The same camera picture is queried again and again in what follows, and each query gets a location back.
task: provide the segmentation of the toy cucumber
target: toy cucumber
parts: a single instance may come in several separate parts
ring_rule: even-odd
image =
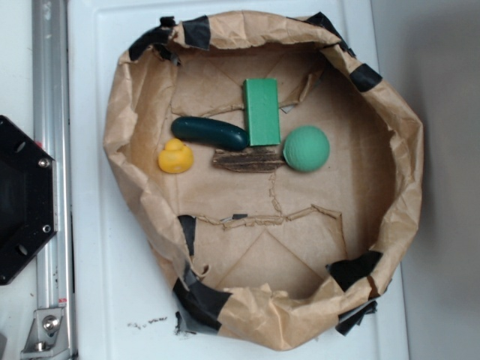
[[[180,140],[217,146],[240,152],[248,146],[248,134],[228,122],[182,116],[172,123],[173,135]]]

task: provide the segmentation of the metal bracket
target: metal bracket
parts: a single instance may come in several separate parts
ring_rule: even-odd
[[[51,359],[68,351],[68,330],[63,307],[41,309],[34,312],[21,359]]]

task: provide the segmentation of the yellow rubber duck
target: yellow rubber duck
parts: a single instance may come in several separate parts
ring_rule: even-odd
[[[194,153],[179,139],[171,139],[158,155],[158,166],[170,174],[183,173],[194,164]]]

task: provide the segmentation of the gray wall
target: gray wall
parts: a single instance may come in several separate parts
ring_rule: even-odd
[[[480,359],[480,1],[372,0],[381,74],[425,125],[402,263],[412,360]]]

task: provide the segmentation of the black hexagonal object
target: black hexagonal object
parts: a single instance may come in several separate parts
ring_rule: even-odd
[[[0,115],[0,285],[55,235],[55,161]]]

